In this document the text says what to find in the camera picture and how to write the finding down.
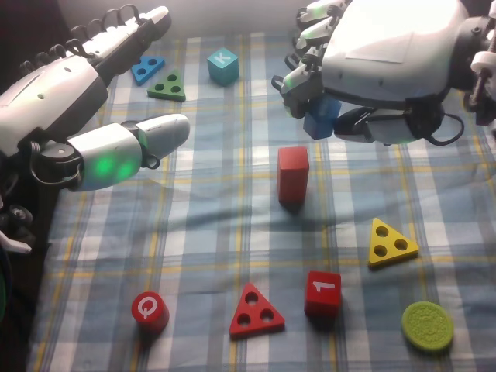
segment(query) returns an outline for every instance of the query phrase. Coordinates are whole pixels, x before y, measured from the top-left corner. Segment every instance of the yellow triangle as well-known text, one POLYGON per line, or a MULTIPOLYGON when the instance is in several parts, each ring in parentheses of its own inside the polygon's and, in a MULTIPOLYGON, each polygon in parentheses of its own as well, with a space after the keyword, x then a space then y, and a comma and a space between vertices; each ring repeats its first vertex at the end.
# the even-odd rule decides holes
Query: yellow triangle
POLYGON ((417 243, 405 238, 380 219, 373 220, 370 233, 369 267, 394 264, 416 257, 418 252, 417 243))

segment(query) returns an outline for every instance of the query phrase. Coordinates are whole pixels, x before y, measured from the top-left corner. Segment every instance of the white wall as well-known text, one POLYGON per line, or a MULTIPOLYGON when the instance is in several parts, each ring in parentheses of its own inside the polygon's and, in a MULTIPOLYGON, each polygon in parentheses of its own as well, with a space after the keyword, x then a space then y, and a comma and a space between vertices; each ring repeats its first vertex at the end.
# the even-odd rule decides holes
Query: white wall
POLYGON ((132 3, 141 12, 160 5, 169 8, 172 27, 167 35, 196 37, 230 33, 277 32, 296 28, 298 8, 312 0, 58 0, 69 27, 86 25, 111 8, 132 3))

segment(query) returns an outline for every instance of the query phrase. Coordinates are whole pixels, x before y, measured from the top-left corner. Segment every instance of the cyan cube with letter k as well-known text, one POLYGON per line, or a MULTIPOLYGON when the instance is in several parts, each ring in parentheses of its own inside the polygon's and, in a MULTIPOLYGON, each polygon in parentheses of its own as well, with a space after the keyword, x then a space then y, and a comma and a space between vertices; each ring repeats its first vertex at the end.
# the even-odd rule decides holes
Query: cyan cube with letter k
POLYGON ((217 50, 207 62, 210 78, 217 84, 225 87, 239 78, 238 57, 226 48, 217 50))

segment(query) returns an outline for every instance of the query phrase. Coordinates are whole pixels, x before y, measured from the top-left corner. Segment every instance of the red cylinder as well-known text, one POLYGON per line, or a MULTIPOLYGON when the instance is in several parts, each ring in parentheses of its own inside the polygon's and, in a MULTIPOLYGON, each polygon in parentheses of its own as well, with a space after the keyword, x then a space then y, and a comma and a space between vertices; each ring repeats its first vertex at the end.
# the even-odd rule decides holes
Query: red cylinder
POLYGON ((143 292, 133 301, 133 318, 147 332, 160 333, 169 322, 169 309, 158 293, 143 292))

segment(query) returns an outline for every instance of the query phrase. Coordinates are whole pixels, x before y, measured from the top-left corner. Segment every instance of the tablecloth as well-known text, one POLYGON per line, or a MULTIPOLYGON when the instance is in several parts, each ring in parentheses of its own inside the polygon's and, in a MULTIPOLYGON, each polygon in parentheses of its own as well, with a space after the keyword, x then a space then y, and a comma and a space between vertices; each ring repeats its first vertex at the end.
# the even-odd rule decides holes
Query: tablecloth
MULTIPOLYGON (((287 36, 161 40, 146 52, 166 67, 138 87, 131 73, 109 87, 88 128, 182 113, 188 141, 157 170, 99 191, 64 192, 53 221, 29 370, 39 371, 493 371, 496 369, 496 146, 461 96, 447 112, 467 129, 456 143, 386 147, 313 141, 270 86, 288 72, 287 36), (209 80, 220 47, 239 57, 240 79, 209 80), (187 101, 148 98, 177 67, 187 101), (277 150, 307 146, 306 202, 277 201, 277 150), (372 219, 420 246, 418 258, 367 266, 372 219), (309 270, 342 277, 343 306, 330 330, 303 312, 309 270), (286 319, 277 334, 232 342, 229 325, 251 282, 286 319), (133 299, 157 291, 170 322, 140 342, 133 299), (432 301, 453 318, 449 353, 426 356, 401 334, 402 312, 432 301)), ((448 119, 436 134, 454 135, 448 119)))

